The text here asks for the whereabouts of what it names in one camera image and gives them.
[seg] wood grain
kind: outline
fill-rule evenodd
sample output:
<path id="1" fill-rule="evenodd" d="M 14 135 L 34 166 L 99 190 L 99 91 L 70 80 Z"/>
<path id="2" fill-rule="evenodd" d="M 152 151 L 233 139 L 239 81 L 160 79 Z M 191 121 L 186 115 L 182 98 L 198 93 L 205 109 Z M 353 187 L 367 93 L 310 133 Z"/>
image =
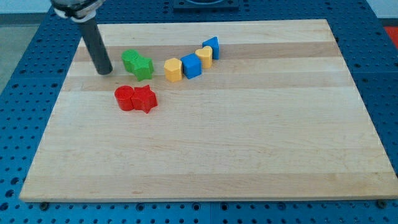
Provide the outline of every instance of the wood grain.
<path id="1" fill-rule="evenodd" d="M 98 75 L 79 46 L 21 199 L 397 198 L 397 177 L 326 21 L 99 28 L 114 71 Z M 212 35 L 221 60 L 192 80 L 165 80 L 165 60 Z M 124 70 L 119 56 L 131 47 L 153 57 L 152 80 Z M 117 87 L 146 84 L 158 107 L 118 108 Z"/>

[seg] red block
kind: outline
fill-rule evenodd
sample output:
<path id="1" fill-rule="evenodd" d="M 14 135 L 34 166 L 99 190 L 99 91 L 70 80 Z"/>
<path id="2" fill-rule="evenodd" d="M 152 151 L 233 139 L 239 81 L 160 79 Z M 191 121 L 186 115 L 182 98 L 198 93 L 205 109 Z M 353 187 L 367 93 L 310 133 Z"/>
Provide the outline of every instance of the red block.
<path id="1" fill-rule="evenodd" d="M 114 92 L 114 97 L 118 101 L 120 109 L 131 111 L 134 109 L 131 98 L 134 96 L 134 89 L 131 86 L 121 86 Z"/>
<path id="2" fill-rule="evenodd" d="M 391 40 L 393 41 L 396 48 L 398 49 L 398 27 L 385 27 L 384 29 L 387 31 Z"/>
<path id="3" fill-rule="evenodd" d="M 157 106 L 155 93 L 150 90 L 149 85 L 144 87 L 135 87 L 135 94 L 131 100 L 136 110 L 142 110 L 149 113 L 150 109 Z"/>

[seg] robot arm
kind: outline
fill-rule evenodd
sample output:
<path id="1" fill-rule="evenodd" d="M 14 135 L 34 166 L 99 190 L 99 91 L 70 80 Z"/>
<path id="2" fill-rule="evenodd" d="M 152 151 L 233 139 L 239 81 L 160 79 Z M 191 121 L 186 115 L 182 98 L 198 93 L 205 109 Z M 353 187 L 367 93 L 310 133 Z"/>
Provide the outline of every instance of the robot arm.
<path id="1" fill-rule="evenodd" d="M 112 72 L 112 64 L 106 52 L 100 31 L 95 21 L 96 10 L 105 0 L 51 0 L 55 12 L 62 18 L 71 18 L 79 26 L 81 36 L 97 72 L 106 75 Z"/>

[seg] blue cube block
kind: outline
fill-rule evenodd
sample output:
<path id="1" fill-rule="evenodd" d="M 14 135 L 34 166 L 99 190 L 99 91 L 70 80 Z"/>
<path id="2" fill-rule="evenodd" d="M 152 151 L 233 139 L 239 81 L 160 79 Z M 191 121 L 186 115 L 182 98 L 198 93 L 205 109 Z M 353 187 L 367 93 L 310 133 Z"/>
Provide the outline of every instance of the blue cube block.
<path id="1" fill-rule="evenodd" d="M 220 59 L 220 47 L 218 46 L 218 38 L 213 37 L 210 40 L 206 40 L 201 44 L 202 47 L 210 46 L 213 49 L 213 59 Z"/>
<path id="2" fill-rule="evenodd" d="M 181 58 L 182 71 L 188 78 L 194 78 L 201 74 L 201 61 L 195 54 L 190 54 Z"/>

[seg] yellow block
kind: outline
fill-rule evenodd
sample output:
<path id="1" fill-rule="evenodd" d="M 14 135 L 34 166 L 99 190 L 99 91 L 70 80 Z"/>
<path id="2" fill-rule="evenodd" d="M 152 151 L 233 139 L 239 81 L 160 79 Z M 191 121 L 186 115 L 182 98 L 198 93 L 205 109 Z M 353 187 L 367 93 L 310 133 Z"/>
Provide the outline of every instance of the yellow block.
<path id="1" fill-rule="evenodd" d="M 202 49 L 195 51 L 195 54 L 201 61 L 202 68 L 210 68 L 213 64 L 213 49 L 210 46 L 206 46 Z"/>
<path id="2" fill-rule="evenodd" d="M 164 73 L 170 82 L 177 82 L 182 79 L 182 62 L 177 58 L 171 58 L 164 63 Z"/>

